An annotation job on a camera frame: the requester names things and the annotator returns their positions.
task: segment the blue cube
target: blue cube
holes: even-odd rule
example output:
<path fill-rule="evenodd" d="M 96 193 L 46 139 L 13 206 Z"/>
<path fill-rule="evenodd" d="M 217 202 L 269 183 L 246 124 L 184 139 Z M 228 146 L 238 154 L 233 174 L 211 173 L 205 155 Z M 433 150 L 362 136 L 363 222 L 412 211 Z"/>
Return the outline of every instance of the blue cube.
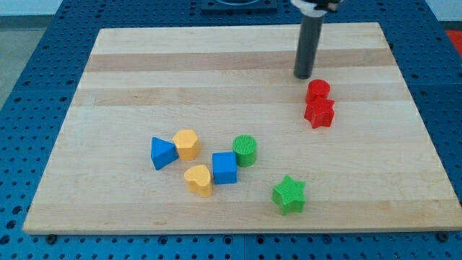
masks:
<path fill-rule="evenodd" d="M 164 168 L 178 159 L 176 146 L 171 142 L 153 137 L 151 141 L 151 159 L 156 170 Z"/>
<path fill-rule="evenodd" d="M 216 152 L 212 155 L 215 184 L 237 183 L 237 164 L 234 152 Z"/>

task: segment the green cylinder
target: green cylinder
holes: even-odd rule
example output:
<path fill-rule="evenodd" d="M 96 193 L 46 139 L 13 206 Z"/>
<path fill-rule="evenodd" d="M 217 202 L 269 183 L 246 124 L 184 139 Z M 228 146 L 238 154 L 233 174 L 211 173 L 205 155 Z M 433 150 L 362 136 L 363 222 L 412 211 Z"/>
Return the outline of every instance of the green cylinder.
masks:
<path fill-rule="evenodd" d="M 247 134 L 240 135 L 232 142 L 236 163 L 240 167 L 251 166 L 257 160 L 257 141 Z"/>

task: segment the green block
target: green block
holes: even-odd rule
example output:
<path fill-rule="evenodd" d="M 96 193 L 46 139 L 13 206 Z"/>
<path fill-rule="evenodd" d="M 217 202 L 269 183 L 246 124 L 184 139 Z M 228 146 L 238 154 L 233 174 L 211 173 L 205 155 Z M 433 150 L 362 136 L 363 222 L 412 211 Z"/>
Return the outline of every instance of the green block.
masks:
<path fill-rule="evenodd" d="M 288 175 L 273 188 L 271 199 L 279 206 L 282 215 L 289 212 L 303 212 L 306 201 L 303 193 L 304 188 L 304 181 L 295 181 Z"/>
<path fill-rule="evenodd" d="M 257 141 L 247 134 L 240 135 L 232 142 L 236 163 L 240 167 L 251 166 L 257 160 Z"/>

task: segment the yellow hexagonal block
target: yellow hexagonal block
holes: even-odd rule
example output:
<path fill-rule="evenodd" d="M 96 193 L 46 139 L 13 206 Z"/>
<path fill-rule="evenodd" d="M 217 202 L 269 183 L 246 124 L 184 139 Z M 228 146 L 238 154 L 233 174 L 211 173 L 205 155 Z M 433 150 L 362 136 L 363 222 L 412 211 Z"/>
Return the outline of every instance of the yellow hexagonal block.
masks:
<path fill-rule="evenodd" d="M 197 165 L 187 169 L 185 180 L 190 191 L 205 198 L 212 195 L 212 177 L 207 166 Z"/>
<path fill-rule="evenodd" d="M 180 160 L 194 160 L 201 151 L 199 138 L 193 129 L 184 129 L 178 131 L 173 137 L 173 143 L 176 146 Z"/>

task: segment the star shape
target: star shape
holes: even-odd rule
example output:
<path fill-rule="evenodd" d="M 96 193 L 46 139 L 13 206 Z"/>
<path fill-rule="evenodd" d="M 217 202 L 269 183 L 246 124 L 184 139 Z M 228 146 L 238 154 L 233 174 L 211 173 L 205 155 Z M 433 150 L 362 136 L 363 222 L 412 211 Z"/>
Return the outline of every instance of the star shape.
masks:
<path fill-rule="evenodd" d="M 304 181 L 296 181 L 286 175 L 284 180 L 273 188 L 272 200 L 283 215 L 289 212 L 302 212 L 305 206 Z"/>

